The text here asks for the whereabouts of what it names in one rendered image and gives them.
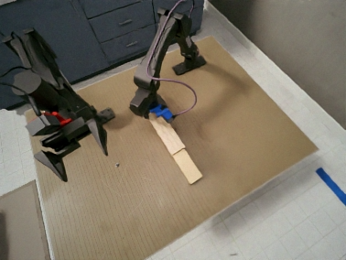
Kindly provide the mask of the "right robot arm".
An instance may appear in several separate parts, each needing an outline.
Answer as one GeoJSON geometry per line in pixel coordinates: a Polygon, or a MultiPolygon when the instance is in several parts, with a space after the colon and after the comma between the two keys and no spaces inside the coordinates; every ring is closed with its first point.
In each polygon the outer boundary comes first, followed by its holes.
{"type": "MultiPolygon", "coordinates": [[[[25,68],[33,67],[15,75],[13,85],[34,97],[40,111],[52,114],[67,109],[73,111],[77,119],[82,116],[88,121],[95,118],[101,125],[115,118],[109,107],[97,113],[93,105],[90,106],[74,91],[55,61],[56,54],[33,27],[23,32],[24,36],[19,38],[9,36],[2,40],[21,59],[25,68]]],[[[50,135],[60,125],[55,115],[42,114],[25,128],[32,136],[50,135]]]]}

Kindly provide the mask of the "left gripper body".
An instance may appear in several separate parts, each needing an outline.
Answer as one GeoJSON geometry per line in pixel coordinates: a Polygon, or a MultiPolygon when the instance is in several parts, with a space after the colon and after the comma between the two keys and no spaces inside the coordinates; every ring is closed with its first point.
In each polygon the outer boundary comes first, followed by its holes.
{"type": "Polygon", "coordinates": [[[157,99],[154,102],[150,103],[150,105],[147,108],[144,115],[147,116],[150,113],[154,113],[157,115],[157,117],[163,115],[168,120],[173,114],[166,107],[168,107],[168,105],[165,103],[165,101],[158,94],[157,99]],[[162,109],[164,109],[164,110],[162,110],[162,109]]]}

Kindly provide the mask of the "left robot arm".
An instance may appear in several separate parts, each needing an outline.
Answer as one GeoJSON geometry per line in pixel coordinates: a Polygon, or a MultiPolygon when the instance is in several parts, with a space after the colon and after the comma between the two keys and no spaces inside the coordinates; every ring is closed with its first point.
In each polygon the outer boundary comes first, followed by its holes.
{"type": "Polygon", "coordinates": [[[207,62],[201,55],[198,55],[197,45],[191,41],[189,35],[192,26],[191,18],[179,12],[175,14],[172,12],[168,17],[169,12],[170,10],[163,7],[157,10],[159,17],[157,33],[147,54],[135,71],[134,83],[138,89],[130,102],[129,109],[138,116],[143,116],[150,103],[157,99],[157,90],[160,86],[160,81],[147,77],[146,65],[148,63],[149,76],[160,78],[162,62],[173,38],[178,42],[181,56],[185,57],[184,62],[172,67],[178,76],[203,66],[207,62]]]}

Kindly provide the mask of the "pale wooden slat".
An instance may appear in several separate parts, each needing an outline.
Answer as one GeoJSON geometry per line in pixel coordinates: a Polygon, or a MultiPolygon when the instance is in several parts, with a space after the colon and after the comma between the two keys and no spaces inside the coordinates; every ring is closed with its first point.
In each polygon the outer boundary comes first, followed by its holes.
{"type": "Polygon", "coordinates": [[[157,117],[157,115],[154,113],[150,113],[148,116],[150,122],[157,130],[157,133],[166,145],[171,156],[185,148],[172,126],[168,124],[161,116],[157,117]]]}

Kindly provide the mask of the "light wooden bar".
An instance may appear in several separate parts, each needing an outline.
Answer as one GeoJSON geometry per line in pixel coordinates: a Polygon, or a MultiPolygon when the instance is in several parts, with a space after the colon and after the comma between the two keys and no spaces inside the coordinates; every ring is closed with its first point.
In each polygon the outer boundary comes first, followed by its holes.
{"type": "Polygon", "coordinates": [[[179,152],[174,154],[172,157],[177,162],[178,166],[180,167],[181,171],[187,178],[189,184],[192,184],[196,180],[200,179],[202,175],[200,174],[199,170],[189,157],[188,153],[185,151],[185,149],[181,149],[179,152]],[[174,156],[174,157],[173,157],[174,156]]]}

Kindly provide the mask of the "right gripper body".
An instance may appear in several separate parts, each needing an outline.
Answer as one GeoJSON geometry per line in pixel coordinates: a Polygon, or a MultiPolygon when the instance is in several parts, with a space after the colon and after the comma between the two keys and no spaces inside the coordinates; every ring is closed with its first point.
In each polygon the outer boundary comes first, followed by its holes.
{"type": "Polygon", "coordinates": [[[48,153],[63,158],[81,147],[79,141],[92,133],[87,124],[96,119],[93,118],[88,121],[83,116],[77,119],[73,111],[68,112],[67,109],[61,109],[58,111],[59,113],[43,113],[47,115],[55,115],[61,125],[59,129],[50,135],[41,138],[39,141],[43,147],[50,147],[54,149],[57,154],[47,151],[48,153]]]}

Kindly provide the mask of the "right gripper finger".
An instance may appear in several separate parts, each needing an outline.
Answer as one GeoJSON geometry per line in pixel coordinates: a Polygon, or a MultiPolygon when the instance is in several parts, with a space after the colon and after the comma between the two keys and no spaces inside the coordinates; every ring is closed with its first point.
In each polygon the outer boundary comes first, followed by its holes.
{"type": "Polygon", "coordinates": [[[68,181],[63,159],[61,157],[57,157],[41,150],[34,155],[34,158],[46,167],[50,168],[60,178],[61,181],[68,181]],[[54,164],[57,168],[54,166],[54,164]]]}
{"type": "Polygon", "coordinates": [[[103,151],[103,153],[106,156],[108,156],[106,130],[96,120],[89,122],[87,125],[88,125],[89,129],[91,130],[92,135],[94,136],[100,149],[103,151]],[[100,134],[101,134],[101,136],[100,136],[100,134]]]}

